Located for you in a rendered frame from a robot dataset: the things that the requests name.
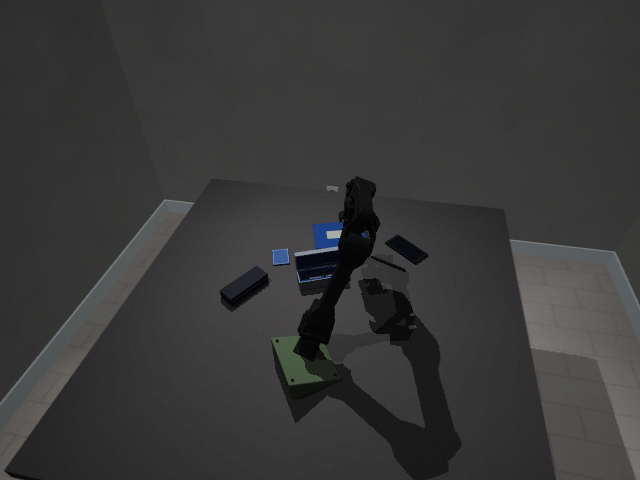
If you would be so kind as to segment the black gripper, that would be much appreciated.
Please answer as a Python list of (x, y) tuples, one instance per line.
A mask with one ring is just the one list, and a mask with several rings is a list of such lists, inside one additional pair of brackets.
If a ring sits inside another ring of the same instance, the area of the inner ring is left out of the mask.
[[(343, 228), (352, 220), (352, 218), (347, 217), (344, 214), (344, 211), (339, 212), (339, 221), (342, 222), (342, 219), (344, 219), (343, 222)], [(342, 229), (343, 229), (342, 228)], [(352, 232), (354, 234), (360, 235), (362, 236), (362, 234), (360, 233), (360, 228), (361, 228), (361, 223), (358, 221), (353, 221), (347, 228), (346, 232)]]

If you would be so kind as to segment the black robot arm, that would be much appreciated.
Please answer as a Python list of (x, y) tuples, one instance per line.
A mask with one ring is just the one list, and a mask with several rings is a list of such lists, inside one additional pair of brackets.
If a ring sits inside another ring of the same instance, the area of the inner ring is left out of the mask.
[[(329, 343), (335, 323), (334, 307), (353, 270), (362, 266), (367, 257), (370, 257), (380, 226), (372, 205), (372, 198), (376, 192), (375, 183), (356, 176), (346, 187), (344, 214), (352, 220), (341, 232), (338, 242), (339, 261), (321, 299), (314, 299), (309, 310), (303, 314), (297, 329), (300, 338), (293, 352), (310, 361), (314, 361), (320, 343)], [(354, 220), (361, 223), (360, 233), (368, 231), (370, 239), (346, 232)]]

